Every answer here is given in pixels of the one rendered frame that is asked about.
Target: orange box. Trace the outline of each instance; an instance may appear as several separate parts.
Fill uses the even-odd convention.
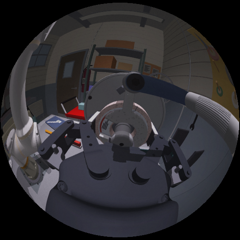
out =
[[[122,40],[107,40],[105,47],[122,47],[133,49],[135,42],[122,41]]]
[[[125,63],[125,62],[119,62],[117,69],[122,69],[126,71],[131,71],[132,70],[132,64]]]
[[[116,59],[114,56],[96,56],[94,67],[116,68]]]

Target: teal box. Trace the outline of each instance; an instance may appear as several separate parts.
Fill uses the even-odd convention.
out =
[[[84,102],[78,104],[78,110],[84,110]]]

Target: ceiling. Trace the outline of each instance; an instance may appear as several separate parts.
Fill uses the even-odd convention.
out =
[[[108,12],[108,11],[132,11],[133,15],[130,15],[127,12],[127,15],[123,14],[114,14],[114,15],[103,15],[95,16],[91,18],[87,18],[85,20],[81,20],[80,18],[100,13],[100,12]],[[157,20],[153,20],[146,17],[141,17],[139,15],[146,16],[149,14],[151,18],[157,19],[156,17],[163,19],[162,22]],[[167,25],[174,19],[174,15],[165,12],[163,10],[144,6],[140,4],[129,4],[129,3],[108,3],[108,4],[100,4],[94,5],[91,7],[83,8],[77,10],[75,12],[69,13],[68,15],[57,20],[55,25],[51,30],[51,34],[56,36],[63,36],[64,34],[71,32],[75,29],[86,27],[88,28],[91,24],[103,23],[103,22],[131,22],[131,23],[139,23],[141,27],[150,26],[160,30],[164,30]]]

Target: red object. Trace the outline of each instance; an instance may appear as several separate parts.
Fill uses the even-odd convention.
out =
[[[81,81],[81,92],[84,92],[84,86],[85,86],[85,78],[86,78],[86,73],[87,73],[87,68],[84,69],[83,75],[82,75],[82,81]],[[89,81],[90,81],[90,76],[91,76],[91,70],[89,69],[89,74],[88,74],[88,83],[87,83],[87,88],[86,91],[89,90]]]
[[[71,117],[71,118],[76,118],[76,119],[81,119],[81,120],[85,120],[84,117],[84,110],[79,110],[78,106],[75,107],[73,110],[71,110],[68,113],[65,113],[66,117]]]
[[[77,140],[74,141],[73,145],[77,146],[77,147],[80,147],[81,146],[81,143]]]

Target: white ribbed grip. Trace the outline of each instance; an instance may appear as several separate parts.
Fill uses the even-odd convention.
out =
[[[196,101],[195,112],[224,138],[231,117],[231,113],[227,109],[209,98],[199,96]]]

